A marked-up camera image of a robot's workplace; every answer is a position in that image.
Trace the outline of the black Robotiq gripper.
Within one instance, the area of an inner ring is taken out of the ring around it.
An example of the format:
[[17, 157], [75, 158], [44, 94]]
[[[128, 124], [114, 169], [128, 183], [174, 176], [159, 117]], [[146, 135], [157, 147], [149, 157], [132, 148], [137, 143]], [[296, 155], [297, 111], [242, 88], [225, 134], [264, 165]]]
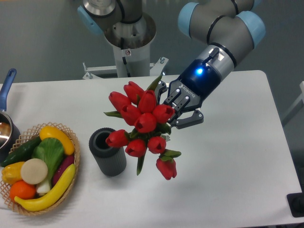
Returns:
[[188, 128], [204, 122], [204, 115], [199, 109], [202, 102], [220, 84], [219, 73], [201, 59], [194, 60], [179, 77], [169, 84], [159, 81], [154, 93], [156, 99], [168, 90], [168, 97], [163, 102], [166, 105], [176, 104], [181, 112], [194, 110], [192, 116], [184, 119], [172, 119], [167, 123], [177, 129]]

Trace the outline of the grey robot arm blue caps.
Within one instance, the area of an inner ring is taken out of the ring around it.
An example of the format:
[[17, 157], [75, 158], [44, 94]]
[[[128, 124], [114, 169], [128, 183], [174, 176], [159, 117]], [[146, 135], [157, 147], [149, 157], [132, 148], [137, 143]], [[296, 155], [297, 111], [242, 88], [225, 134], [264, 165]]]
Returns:
[[[202, 102], [263, 39], [266, 28], [252, 10], [257, 0], [190, 2], [178, 16], [179, 30], [207, 44], [205, 50], [169, 84], [156, 80], [156, 99], [174, 109], [159, 129], [178, 129], [203, 122]], [[156, 35], [154, 20], [140, 0], [85, 0], [78, 15], [95, 34], [104, 34], [112, 46], [119, 77], [149, 76], [150, 46]]]

